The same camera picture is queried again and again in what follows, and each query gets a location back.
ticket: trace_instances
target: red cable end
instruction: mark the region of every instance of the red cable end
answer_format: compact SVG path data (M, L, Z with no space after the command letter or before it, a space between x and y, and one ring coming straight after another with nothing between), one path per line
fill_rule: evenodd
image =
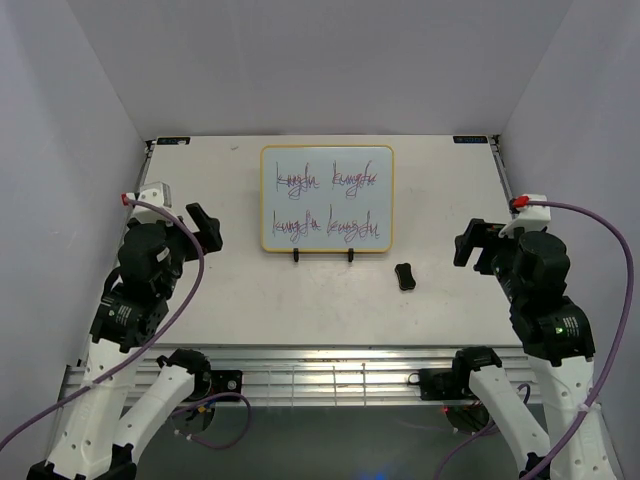
M527 206L527 203L529 203L529 197L527 197L526 195L522 195L518 198L516 198L513 201L513 208L523 208Z

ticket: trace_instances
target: wire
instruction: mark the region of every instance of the wire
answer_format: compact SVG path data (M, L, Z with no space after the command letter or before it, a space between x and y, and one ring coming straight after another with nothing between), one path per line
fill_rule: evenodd
M198 400L197 402L192 403L188 407L181 408L180 410L176 410L170 415L170 418L173 420L173 417L180 415L181 413L192 410L196 407L199 407L200 405L204 405L205 403L210 405L220 400L221 398L238 398L242 400L244 404L247 406L247 421L244 423L244 427L242 428L242 431L236 438L222 445L214 445L213 443L209 443L207 440L204 440L203 438L196 437L195 435L186 435L185 433L177 429L176 429L176 433L180 435L184 435L185 437L187 437L188 440L199 443L200 445L210 448L211 450L226 450L227 448L233 447L236 443L238 443L240 440L244 438L244 436L249 431L249 427L251 427L251 419L252 419L251 404L249 403L249 400L247 399L247 397L245 397L240 393L236 393L236 392L216 393L215 395L211 395L210 397L206 397L206 398L203 398L202 400Z
M587 217L591 217L595 221L604 225L607 230L609 230L620 242L620 246L622 247L622 251L624 252L625 262L627 264L627 287L625 289L624 294L624 304L622 306L622 314L620 315L620 321L618 323L618 328L616 330L616 334L613 338L613 343L611 344L611 350L607 354L607 360L604 363L604 367L602 368L602 372L594 383L591 393L587 396L587 399L584 401L587 407L590 407L595 402L600 390L604 383L607 381L607 377L611 372L611 368L613 367L613 362L616 359L616 355L618 354L618 350L620 349L620 343L622 342L622 336L624 335L624 329L627 326L627 320L629 319L629 311L631 310L631 303L633 300L633 283L634 283L634 268L633 268L633 255L631 253L631 248L629 244L622 235L622 232L613 226L608 220L601 217L597 213L592 212L591 210L587 210L586 208L577 207L575 205L570 205L568 203L558 203L558 202L543 202L543 201L528 201L528 197L520 197L525 203L525 205L537 205L540 207L553 207L553 208L561 208L563 210L571 210L572 212L581 213L582 215L586 215ZM564 446L569 443L571 437L578 431L580 425L584 421L588 412L580 411L576 416L576 419L573 421L571 426L567 429L565 434L560 438L558 443L549 450L549 453L544 457L544 459L536 465L529 473L527 473L520 480L533 480L535 477L544 470L547 465L551 463L551 461L558 455L558 453L564 448Z
M202 247L200 246L200 243L198 242L196 237L193 235L193 233L191 233L189 231L189 229L178 218L174 217L173 215L171 215L170 213L166 212L165 210L163 210L163 209L161 209L159 207L156 207L155 205L151 205L149 203L141 202L141 201L138 201L138 200L126 199L125 205L140 206L140 207L148 208L149 210L157 213L158 215L163 216L168 221L172 222L176 227L178 227L182 231L182 233L184 233L187 236L187 238L189 238L189 240L191 241L191 243L193 243L193 245L194 245L194 247L196 249L196 253L198 255L198 274L196 276L195 281L193 282L193 286L191 287L191 290L189 291L189 293L187 294L185 299L182 301L182 304L180 304L180 306L176 309L176 311L173 313L173 315L171 315L171 317L169 318L167 323L160 330L158 330L158 332L153 337L151 337L144 345L142 345L140 347L140 349L138 351L136 351L133 355L131 355L129 358L127 358L122 363L116 365L115 367L113 367L110 370L107 370L104 374L102 374L99 377L97 377L93 381L93 386L104 382L107 378L109 378L109 377L115 375L116 373L120 372L122 369L128 367L133 362L135 362L138 358L140 358L140 356L144 355L144 353L147 350L149 350L153 346L153 344L156 343L160 339L160 337L162 337L162 335L164 335L166 333L167 330L169 330L169 328L171 328L171 326L176 322L176 320L178 320L178 318L180 317L180 315L182 314L184 309L187 308L187 305L189 305L189 303L191 302L191 300L195 296L196 291L200 287L200 282L202 282L202 276L204 275L204 252L202 251ZM2 450L4 450L4 448L9 444L9 442L11 442L19 434L24 432L31 425L37 423L38 421L42 420L47 415L55 412L59 408L65 406L66 404L72 402L73 400L77 399L78 397L84 395L89 390L91 390L91 388L92 388L92 386L86 385L86 386L78 389L77 391L75 391L74 393L69 395L68 397L65 397L62 400L60 400L59 402L54 403L53 405L51 405L50 407L44 409L43 411L41 411L37 415L34 415L32 418L30 418L29 420L24 422L22 425L19 425L18 427L16 427L11 433L9 433L9 435L7 435L5 438L3 438L2 441L0 442L0 452Z
M526 391L526 393L524 395L524 399L522 400L522 402L526 405L529 402L529 398L531 397L531 385L529 385L528 383L523 383L522 385L518 386L518 391L522 390L523 388L527 389L527 391ZM436 472L433 474L433 480L438 480L440 478L440 475L442 475L442 471L444 470L444 467L447 465L447 463L449 463L449 460L451 460L456 453L458 453L464 447L469 445L475 439L480 438L480 437L484 437L486 435L490 435L490 430L494 425L495 425L495 422L493 420L489 419L489 421L482 428L482 430L479 430L478 433L476 433L475 435L472 435L471 437L467 438L464 442L462 442L456 448L451 450L442 460L440 460L440 463L438 464L438 467L436 468Z

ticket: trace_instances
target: yellow whiteboard frame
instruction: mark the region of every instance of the yellow whiteboard frame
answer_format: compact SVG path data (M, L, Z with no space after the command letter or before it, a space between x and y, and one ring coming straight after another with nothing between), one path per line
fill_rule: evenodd
M395 201L396 201L396 152L393 150L391 145L381 145L381 144L372 144L372 145L267 145L260 150L260 244L262 245L262 249L269 253L291 253L293 252L293 248L267 248L264 245L264 152L268 148L317 148L317 147L384 147L388 148L391 151L391 241L389 242L389 246L383 249L379 248L359 248L357 250L354 249L356 253L386 253L391 250L393 247L393 239L394 239L394 212L395 212ZM349 248L300 248L298 249L300 253L348 253Z

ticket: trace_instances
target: gray floor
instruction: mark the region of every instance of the gray floor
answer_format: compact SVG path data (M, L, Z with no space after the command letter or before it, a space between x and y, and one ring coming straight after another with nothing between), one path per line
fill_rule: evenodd
M537 418L542 409L534 407ZM219 409L202 434L224 442L244 422L238 408ZM411 428L449 427L441 408L257 409L251 430L238 445L211 451L158 432L140 461L138 479L431 479L440 461L465 436ZM501 435L476 440L447 465L441 480L515 480L515 462Z

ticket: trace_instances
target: white table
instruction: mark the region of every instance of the white table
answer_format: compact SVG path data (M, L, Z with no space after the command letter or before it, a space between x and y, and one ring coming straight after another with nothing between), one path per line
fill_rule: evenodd
M268 144L388 144L395 151L395 239L382 255L266 253L260 246L260 150ZM199 202L221 222L200 291L163 344L251 346L520 345L492 277L453 266L454 237L473 217L509 219L490 145L451 136L191 137L156 145L143 183L171 186L174 210ZM187 224L195 228L189 219ZM417 282L401 292L409 262ZM170 306L191 288L185 266Z

